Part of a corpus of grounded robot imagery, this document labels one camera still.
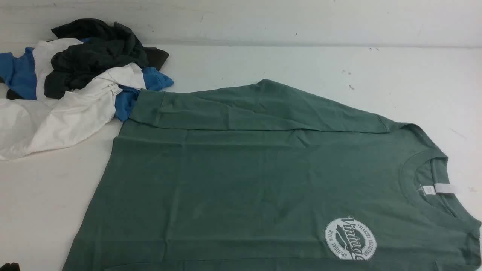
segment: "white backdrop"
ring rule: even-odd
[[[0,37],[35,43],[85,17],[143,43],[482,47],[480,0],[0,0]]]

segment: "circular logo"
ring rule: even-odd
[[[352,216],[330,222],[325,238],[331,251],[340,259],[367,260],[376,250],[372,231]]]

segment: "green t-shirt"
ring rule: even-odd
[[[269,80],[142,91],[65,271],[476,270],[479,229],[416,125]]]

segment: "neckline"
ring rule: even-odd
[[[439,225],[444,225],[456,230],[463,229],[465,232],[479,230],[481,222],[467,212],[463,205],[458,201],[457,197],[452,196],[448,198],[444,194],[438,194],[438,196],[442,197],[446,208],[455,212],[457,217],[439,210],[420,197],[417,187],[413,182],[415,172],[423,163],[434,158],[448,159],[447,156],[437,148],[419,152],[405,162],[399,176],[402,193],[411,205],[422,211],[427,218]]]

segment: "white label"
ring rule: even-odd
[[[456,194],[459,192],[459,188],[452,184],[434,184],[435,191],[437,193],[446,193],[446,194]]]
[[[423,192],[426,194],[426,195],[435,195],[435,187],[433,186],[422,186],[423,188]]]

